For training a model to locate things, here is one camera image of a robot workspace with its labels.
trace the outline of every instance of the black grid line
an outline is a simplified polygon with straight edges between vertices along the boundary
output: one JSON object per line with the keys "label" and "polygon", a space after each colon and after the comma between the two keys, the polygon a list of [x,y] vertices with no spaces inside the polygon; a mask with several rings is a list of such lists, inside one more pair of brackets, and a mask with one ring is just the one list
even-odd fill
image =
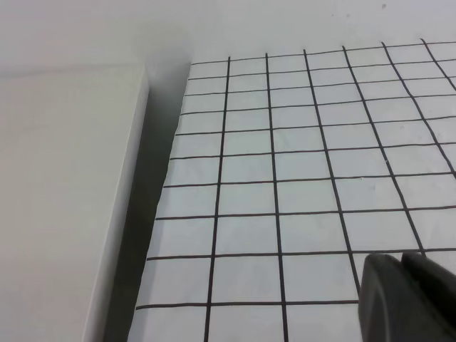
{"label": "black grid line", "polygon": [[[439,116],[435,118],[428,118],[426,120],[442,120],[442,119],[451,119],[456,118],[456,115],[446,115]],[[418,119],[404,119],[404,120],[379,120],[373,121],[374,123],[413,123],[417,121],[423,121],[422,118]],[[369,122],[362,123],[329,123],[322,125],[323,127],[338,127],[338,126],[359,126],[359,125],[370,125]],[[295,130],[299,128],[318,128],[319,125],[304,125],[304,126],[289,126],[289,127],[274,127],[273,130]],[[225,130],[225,133],[247,133],[247,132],[263,132],[269,130],[268,128],[254,128],[251,130]],[[190,133],[176,133],[175,136],[185,136],[185,135],[206,135],[206,134],[220,134],[221,130],[215,130],[212,132],[190,132]]]}
{"label": "black grid line", "polygon": [[[427,43],[428,45],[433,45],[433,44],[454,44],[456,41],[435,41],[432,43]],[[389,45],[387,46],[388,48],[402,48],[406,46],[420,46],[423,45],[423,43],[412,43],[412,44],[400,44],[400,45]],[[383,48],[382,46],[371,46],[371,47],[366,47],[366,48],[347,48],[347,51],[360,51],[360,50],[374,50],[377,48]],[[320,51],[320,52],[309,52],[307,53],[307,56],[313,56],[313,55],[322,55],[325,53],[335,53],[335,52],[343,52],[343,50],[331,50],[331,51]],[[286,55],[274,55],[274,56],[269,56],[269,58],[278,58],[278,57],[291,57],[291,56],[304,56],[302,53],[290,53]],[[248,61],[252,59],[263,59],[264,57],[248,57],[248,58],[236,58],[232,59],[231,62],[237,62],[237,61]],[[199,64],[211,64],[211,63],[226,63],[226,60],[223,61],[203,61],[203,62],[195,62],[192,63],[193,66],[199,65]]]}
{"label": "black grid line", "polygon": [[[442,59],[437,62],[447,62],[447,61],[456,61],[456,58]],[[416,61],[416,62],[397,62],[396,65],[404,64],[423,64],[423,63],[433,63],[432,61]],[[365,64],[363,66],[352,66],[352,68],[370,68],[374,66],[389,66],[389,63],[377,63],[377,64]],[[320,71],[320,70],[339,70],[347,69],[346,66],[333,66],[329,68],[313,68],[310,71]],[[269,74],[278,74],[278,73],[304,73],[307,70],[292,70],[292,71],[271,71]],[[242,76],[255,76],[255,75],[266,75],[266,73],[239,73],[236,75],[230,75],[229,77],[242,77]],[[226,76],[204,76],[204,77],[191,77],[188,78],[188,81],[193,80],[209,80],[213,78],[226,78]]]}
{"label": "black grid line", "polygon": [[[287,301],[286,305],[341,305],[357,304],[358,300],[346,301]],[[279,306],[281,301],[225,301],[215,302],[211,306]],[[156,308],[181,308],[186,306],[207,306],[206,303],[176,303],[176,304],[149,304],[136,306],[136,310],[156,309]]]}
{"label": "black grid line", "polygon": [[402,206],[404,208],[405,215],[407,216],[408,222],[410,223],[410,226],[412,227],[413,235],[416,238],[416,242],[418,243],[418,247],[419,247],[419,249],[421,251],[421,254],[423,256],[425,256],[425,251],[423,249],[423,244],[421,243],[420,235],[418,235],[418,232],[417,232],[416,227],[415,227],[415,223],[413,223],[412,216],[410,215],[410,212],[408,211],[407,204],[405,203],[405,198],[404,198],[404,195],[402,193],[402,190],[400,189],[398,181],[396,180],[396,177],[394,175],[393,169],[392,169],[390,163],[388,162],[388,156],[386,155],[385,149],[382,146],[382,142],[381,142],[380,136],[378,135],[377,128],[375,127],[375,125],[374,125],[374,123],[372,121],[372,117],[371,117],[371,113],[369,112],[368,105],[364,101],[363,92],[361,91],[361,88],[358,85],[358,82],[356,80],[355,73],[353,72],[353,69],[351,68],[350,60],[348,58],[348,54],[347,54],[347,51],[345,49],[345,46],[342,46],[342,49],[343,49],[343,53],[345,55],[345,58],[347,60],[347,65],[350,68],[351,76],[353,77],[353,80],[355,81],[355,84],[356,84],[356,88],[358,89],[359,96],[361,97],[361,100],[363,101],[363,107],[364,107],[364,110],[366,111],[366,115],[368,116],[369,123],[370,123],[370,125],[372,127],[372,131],[373,131],[373,133],[375,135],[375,138],[377,140],[378,146],[380,147],[380,151],[382,153],[383,159],[385,160],[386,167],[388,168],[388,171],[390,173],[391,180],[393,181],[394,187],[396,188],[396,191],[397,191],[397,193],[399,195],[399,198],[400,198],[400,201],[401,201]]}
{"label": "black grid line", "polygon": [[[393,178],[393,177],[421,177],[421,176],[443,176],[454,175],[453,172],[424,172],[424,173],[405,173],[402,175],[364,175],[364,176],[334,176],[335,180],[362,180],[363,178]],[[248,184],[272,184],[272,183],[287,183],[287,182],[318,182],[322,180],[331,180],[331,177],[319,178],[291,178],[287,180],[252,180],[246,182],[221,182],[221,185],[248,185]],[[164,185],[163,188],[173,187],[211,187],[218,183],[201,183],[201,184],[178,184]]]}
{"label": "black grid line", "polygon": [[393,59],[391,59],[391,56],[390,56],[390,53],[388,52],[388,49],[386,48],[386,45],[384,43],[382,43],[383,45],[383,48],[385,49],[385,53],[386,53],[386,56],[388,57],[388,60],[390,61],[390,64],[391,66],[393,67],[394,71],[396,72],[396,75],[398,75],[399,79],[400,79],[400,82],[402,83],[405,91],[407,92],[407,94],[410,96],[410,98],[412,99],[413,103],[415,104],[415,107],[418,111],[418,113],[420,114],[420,117],[423,119],[427,129],[429,130],[429,133],[432,137],[432,139],[434,140],[434,143],[437,145],[437,148],[439,149],[440,153],[442,154],[443,158],[445,159],[445,161],[447,162],[448,164],[448,167],[449,169],[451,170],[451,172],[455,172],[455,169],[453,168],[453,166],[451,165],[451,162],[450,162],[450,159],[448,159],[445,151],[443,150],[441,144],[439,143],[439,141],[437,140],[437,138],[435,137],[435,134],[434,134],[434,131],[432,130],[432,128],[430,127],[429,125],[429,122],[428,120],[425,118],[425,116],[423,115],[423,112],[421,111],[421,108],[420,106],[418,105],[418,102],[416,101],[415,97],[416,96],[413,96],[412,93],[409,91],[407,85],[405,84],[405,81],[403,80],[402,76],[400,75],[399,73],[399,70],[395,67],[395,64],[393,62]]}
{"label": "black grid line", "polygon": [[219,216],[219,202],[220,202],[220,187],[222,182],[222,166],[223,166],[223,148],[224,148],[224,129],[227,121],[227,105],[228,105],[228,87],[229,87],[229,67],[230,59],[228,58],[227,63],[227,86],[225,93],[224,112],[223,112],[223,123],[222,123],[222,138],[220,141],[220,156],[219,156],[219,175],[217,180],[217,194],[215,199],[215,214],[214,214],[214,231],[212,233],[212,257],[209,269],[209,286],[207,287],[207,310],[206,310],[206,321],[204,324],[204,342],[209,340],[209,324],[211,316],[211,303],[212,303],[212,286],[214,283],[214,267],[215,267],[215,247],[217,244],[217,225]]}
{"label": "black grid line", "polygon": [[[456,142],[441,142],[441,145],[454,145]],[[400,145],[384,145],[384,148],[397,148],[397,147],[410,147],[410,146],[437,146],[433,142],[423,144],[400,144]],[[329,148],[328,151],[352,151],[352,150],[373,150],[379,148],[378,146],[366,146],[366,147],[337,147]],[[280,151],[274,152],[275,155],[288,154],[288,153],[315,153],[324,152],[324,150],[294,150],[294,151]],[[232,155],[224,155],[225,157],[245,157],[247,155],[270,155],[270,152],[259,152],[259,153],[239,153]],[[217,158],[218,155],[190,155],[187,157],[171,157],[170,160],[185,160],[185,159],[199,159],[199,158]]]}
{"label": "black grid line", "polygon": [[[456,252],[456,247],[443,247],[443,248],[427,248],[425,252]],[[352,254],[392,254],[392,253],[420,253],[418,248],[415,249],[355,249],[351,251]],[[308,255],[348,255],[348,251],[312,251],[312,252],[282,252],[284,257],[301,257]],[[248,257],[277,257],[279,253],[230,253],[230,254],[216,254],[215,258],[248,258]],[[157,260],[173,260],[173,259],[208,259],[212,257],[210,254],[196,254],[196,255],[172,255],[172,256],[152,256],[148,257],[147,261]]]}
{"label": "black grid line", "polygon": [[284,261],[280,253],[282,252],[281,246],[281,232],[280,232],[280,217],[279,217],[279,196],[277,194],[277,176],[276,176],[276,158],[274,154],[274,131],[272,130],[272,109],[271,109],[271,91],[269,89],[269,62],[268,54],[265,55],[266,61],[266,84],[268,90],[268,109],[269,109],[269,137],[271,139],[271,159],[272,159],[272,180],[274,181],[274,208],[276,217],[276,233],[277,233],[277,251],[279,262],[279,278],[280,278],[280,294],[281,294],[281,308],[282,308],[282,323],[284,328],[284,342],[288,342],[288,320],[286,317],[286,297],[285,297],[285,280],[284,280]]}
{"label": "black grid line", "polygon": [[454,90],[456,90],[455,84],[451,81],[451,78],[449,78],[449,77],[447,76],[447,74],[444,72],[444,70],[442,69],[442,67],[441,67],[440,64],[438,63],[438,61],[435,60],[434,55],[433,55],[432,52],[430,51],[428,44],[425,42],[424,39],[421,39],[421,41],[422,41],[423,44],[425,45],[426,50],[427,50],[427,52],[429,53],[429,56],[431,57],[432,61],[433,61],[433,62],[435,63],[435,65],[440,69],[440,71],[442,72],[443,76],[447,79],[447,81],[450,83],[450,85],[452,86],[452,88],[453,88]]}
{"label": "black grid line", "polygon": [[[438,76],[438,77],[417,77],[417,78],[404,78],[404,81],[426,81],[426,80],[439,80],[448,77],[445,76]],[[379,80],[379,81],[361,81],[358,84],[369,84],[369,83],[387,83],[387,82],[400,82],[399,80]],[[329,84],[320,84],[315,85],[314,88],[326,88],[326,87],[334,87],[334,86],[346,86],[350,84],[355,84],[354,82],[342,82],[342,83],[329,83]],[[307,85],[300,85],[294,87],[281,87],[281,88],[271,88],[270,91],[276,90],[288,90],[288,89],[310,89],[311,86]],[[238,94],[238,93],[258,93],[259,91],[267,91],[267,89],[253,89],[253,90],[235,90],[229,91],[229,94]],[[192,94],[185,94],[184,97],[191,97],[191,96],[205,96],[205,95],[224,95],[224,92],[213,92],[213,93],[192,93]]]}
{"label": "black grid line", "polygon": [[[409,212],[423,211],[423,210],[445,210],[445,209],[456,209],[456,205],[444,205],[441,207],[409,207]],[[358,210],[342,210],[342,214],[356,214],[364,212],[403,212],[403,208],[391,208],[391,209],[358,209]],[[338,214],[338,210],[322,210],[312,212],[281,212],[279,216],[294,216],[294,215],[320,215],[320,214]],[[275,212],[264,212],[258,214],[219,214],[220,217],[263,217],[263,216],[274,216]],[[156,217],[156,221],[164,221],[169,219],[213,219],[214,215],[194,215],[194,216],[168,216],[168,217]]]}
{"label": "black grid line", "polygon": [[[415,98],[440,98],[440,97],[447,97],[447,96],[456,96],[455,94],[439,94],[439,95],[416,95],[414,96]],[[370,101],[381,101],[381,100],[398,100],[401,98],[410,98],[409,96],[393,96],[389,98],[366,98],[364,101],[365,102],[370,102]],[[361,103],[361,100],[351,100],[351,101],[338,101],[338,102],[327,102],[327,103],[319,103],[318,106],[322,105],[343,105],[346,103]],[[272,106],[272,109],[277,109],[277,108],[299,108],[299,107],[313,107],[313,104],[308,104],[308,105],[276,105]],[[258,108],[242,108],[242,109],[227,109],[227,112],[246,112],[250,110],[266,110],[268,109],[267,107],[258,107]],[[223,110],[200,110],[197,112],[186,112],[186,113],[181,113],[180,115],[192,115],[192,114],[204,114],[204,113],[223,113]]]}
{"label": "black grid line", "polygon": [[331,159],[329,157],[328,146],[326,144],[325,132],[324,132],[323,126],[321,124],[320,112],[318,110],[318,103],[316,101],[316,95],[315,95],[315,90],[314,90],[313,83],[312,83],[311,72],[309,70],[309,61],[307,59],[306,50],[304,50],[304,60],[306,61],[306,67],[308,69],[307,74],[309,77],[309,83],[311,85],[313,104],[315,105],[315,112],[316,112],[316,117],[318,120],[318,126],[320,128],[321,141],[323,143],[323,149],[324,149],[325,156],[326,156],[326,163],[328,164],[329,175],[331,176],[331,184],[333,186],[334,197],[336,198],[339,219],[341,221],[341,226],[342,226],[342,230],[343,230],[343,237],[345,239],[345,243],[347,246],[348,258],[350,259],[351,271],[353,272],[353,279],[355,281],[356,291],[358,292],[358,295],[359,295],[360,284],[359,284],[358,274],[356,273],[355,259],[353,258],[353,254],[351,253],[350,239],[348,237],[347,227],[345,225],[345,219],[343,218],[341,199],[339,198],[336,180],[334,178],[334,172],[333,172],[333,168],[331,166]]}

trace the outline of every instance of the grid square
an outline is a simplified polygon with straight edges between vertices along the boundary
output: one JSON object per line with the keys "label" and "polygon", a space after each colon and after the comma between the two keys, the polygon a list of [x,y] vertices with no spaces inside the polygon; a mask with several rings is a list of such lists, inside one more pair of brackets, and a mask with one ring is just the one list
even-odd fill
{"label": "grid square", "polygon": [[411,80],[406,81],[405,84],[413,96],[456,95],[456,91],[445,79]]}
{"label": "grid square", "polygon": [[448,77],[456,76],[456,61],[439,62],[439,65]]}
{"label": "grid square", "polygon": [[320,105],[318,107],[322,125],[341,123],[368,123],[369,119],[361,102]]}
{"label": "grid square", "polygon": [[359,101],[358,89],[354,84],[333,85],[331,87],[315,88],[316,101],[319,105],[324,103],[337,103]]}
{"label": "grid square", "polygon": [[456,116],[456,96],[417,98],[416,101],[425,118]]}
{"label": "grid square", "polygon": [[286,107],[272,110],[272,127],[287,128],[318,125],[315,108]]}
{"label": "grid square", "polygon": [[135,311],[128,342],[200,342],[206,308],[159,308]]}
{"label": "grid square", "polygon": [[390,178],[336,180],[342,210],[398,209],[402,203]]}
{"label": "grid square", "polygon": [[336,177],[367,177],[389,175],[379,148],[369,150],[329,151]]}
{"label": "grid square", "polygon": [[269,57],[268,64],[270,73],[306,70],[304,55]]}
{"label": "grid square", "polygon": [[222,135],[178,135],[174,137],[170,157],[219,155]]}
{"label": "grid square", "polygon": [[326,126],[328,148],[378,147],[371,125]]}
{"label": "grid square", "polygon": [[330,180],[279,183],[277,195],[281,213],[337,210]]}
{"label": "grid square", "polygon": [[284,256],[283,260],[287,301],[358,298],[348,255]]}
{"label": "grid square", "polygon": [[441,267],[456,274],[456,251],[428,252],[427,257],[437,262]]}
{"label": "grid square", "polygon": [[204,93],[224,93],[227,89],[227,79],[205,78],[202,80],[188,80],[185,95]]}
{"label": "grid square", "polygon": [[417,210],[410,214],[424,248],[456,247],[456,209]]}
{"label": "grid square", "polygon": [[397,175],[449,172],[437,146],[405,146],[386,148],[388,161]]}
{"label": "grid square", "polygon": [[439,70],[434,62],[399,64],[396,68],[403,79],[443,77],[442,71]]}
{"label": "grid square", "polygon": [[176,133],[220,132],[223,113],[198,113],[181,115]]}
{"label": "grid square", "polygon": [[211,310],[209,342],[283,340],[280,306],[216,306]]}
{"label": "grid square", "polygon": [[345,251],[338,214],[280,216],[283,252]]}
{"label": "grid square", "polygon": [[[400,260],[402,258],[402,252],[398,253],[382,253],[386,254],[389,256],[392,256],[393,258],[396,258],[397,260]],[[361,281],[363,279],[363,272],[364,272],[364,261],[366,260],[366,257],[369,254],[361,253],[361,254],[354,254],[353,259],[355,262],[355,267],[356,267],[356,273],[358,274],[358,279]]]}
{"label": "grid square", "polygon": [[353,83],[350,69],[323,69],[311,72],[312,83],[314,86],[323,86],[337,83]]}
{"label": "grid square", "polygon": [[388,48],[394,63],[432,62],[428,50],[422,44],[417,46],[397,46]]}
{"label": "grid square", "polygon": [[366,66],[372,64],[389,64],[385,50],[379,48],[367,48],[363,50],[347,51],[352,66]]}
{"label": "grid square", "polygon": [[276,152],[322,150],[320,130],[318,128],[275,130],[274,149]]}
{"label": "grid square", "polygon": [[210,262],[210,259],[147,261],[137,305],[205,302]]}
{"label": "grid square", "polygon": [[223,154],[238,155],[242,153],[271,152],[271,135],[269,132],[225,133]]}
{"label": "grid square", "polygon": [[228,91],[266,90],[266,75],[248,75],[229,78]]}
{"label": "grid square", "polygon": [[277,180],[299,180],[329,177],[324,152],[286,153],[276,155]]}
{"label": "grid square", "polygon": [[277,253],[275,217],[220,217],[216,253]]}
{"label": "grid square", "polygon": [[170,160],[165,185],[217,183],[219,158]]}
{"label": "grid square", "polygon": [[312,91],[309,88],[271,90],[271,106],[313,105]]}
{"label": "grid square", "polygon": [[268,108],[267,91],[228,94],[227,110]]}
{"label": "grid square", "polygon": [[361,83],[359,86],[366,100],[372,100],[375,98],[399,98],[408,96],[400,81]]}
{"label": "grid square", "polygon": [[310,86],[306,71],[298,73],[270,73],[269,85],[271,89]]}
{"label": "grid square", "polygon": [[398,177],[397,181],[410,208],[456,204],[456,180],[452,175]]}
{"label": "grid square", "polygon": [[290,341],[361,342],[356,304],[288,306]]}
{"label": "grid square", "polygon": [[375,128],[383,146],[434,142],[428,128],[421,121],[376,123]]}
{"label": "grid square", "polygon": [[255,182],[272,180],[270,155],[224,157],[222,182]]}
{"label": "grid square", "polygon": [[247,73],[266,73],[266,61],[264,57],[248,59],[244,61],[233,61],[229,64],[229,75],[244,75]]}
{"label": "grid square", "polygon": [[269,128],[269,111],[243,110],[237,112],[227,112],[225,130],[261,130]]}
{"label": "grid square", "polygon": [[456,118],[429,120],[428,123],[439,143],[456,142]]}
{"label": "grid square", "polygon": [[359,212],[343,217],[353,251],[418,248],[404,212]]}
{"label": "grid square", "polygon": [[182,113],[223,111],[225,94],[184,96]]}
{"label": "grid square", "polygon": [[217,258],[213,302],[280,301],[279,261],[275,256]]}
{"label": "grid square", "polygon": [[147,257],[211,254],[214,219],[155,221]]}
{"label": "grid square", "polygon": [[268,214],[275,210],[272,184],[222,185],[220,214]]}
{"label": "grid square", "polygon": [[164,188],[157,217],[213,215],[216,192],[217,186]]}
{"label": "grid square", "polygon": [[193,64],[189,78],[226,76],[228,62]]}
{"label": "grid square", "polygon": [[445,152],[448,160],[451,162],[453,168],[456,166],[456,145],[442,145],[443,152]]}
{"label": "grid square", "polygon": [[399,121],[419,119],[415,104],[411,98],[396,98],[394,100],[377,100],[366,103],[372,121]]}
{"label": "grid square", "polygon": [[312,69],[325,69],[325,68],[345,68],[347,62],[343,52],[330,52],[319,53],[317,55],[307,55],[309,61],[309,68]]}
{"label": "grid square", "polygon": [[399,79],[392,66],[353,68],[353,73],[358,82],[392,81]]}
{"label": "grid square", "polygon": [[436,60],[456,58],[456,43],[429,44]]}

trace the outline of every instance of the grid paper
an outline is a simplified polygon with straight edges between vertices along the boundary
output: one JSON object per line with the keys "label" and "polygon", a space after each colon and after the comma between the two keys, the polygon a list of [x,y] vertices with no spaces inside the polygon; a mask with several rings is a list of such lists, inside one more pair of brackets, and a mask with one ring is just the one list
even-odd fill
{"label": "grid paper", "polygon": [[361,341],[370,253],[456,272],[456,43],[194,63],[129,341]]}

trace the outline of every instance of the white wall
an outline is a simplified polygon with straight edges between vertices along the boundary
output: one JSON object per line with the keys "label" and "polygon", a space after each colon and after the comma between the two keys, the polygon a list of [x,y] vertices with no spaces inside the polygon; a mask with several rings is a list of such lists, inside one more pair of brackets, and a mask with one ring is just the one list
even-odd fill
{"label": "white wall", "polygon": [[0,71],[456,38],[453,0],[0,1]]}
{"label": "white wall", "polygon": [[101,341],[142,66],[0,80],[0,341]]}

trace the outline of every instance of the black plastic part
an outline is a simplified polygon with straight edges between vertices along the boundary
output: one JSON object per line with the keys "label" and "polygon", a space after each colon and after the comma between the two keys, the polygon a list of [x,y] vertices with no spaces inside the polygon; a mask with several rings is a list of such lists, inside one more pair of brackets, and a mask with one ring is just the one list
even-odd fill
{"label": "black plastic part", "polygon": [[456,341],[456,277],[419,254],[371,254],[358,306],[364,342]]}

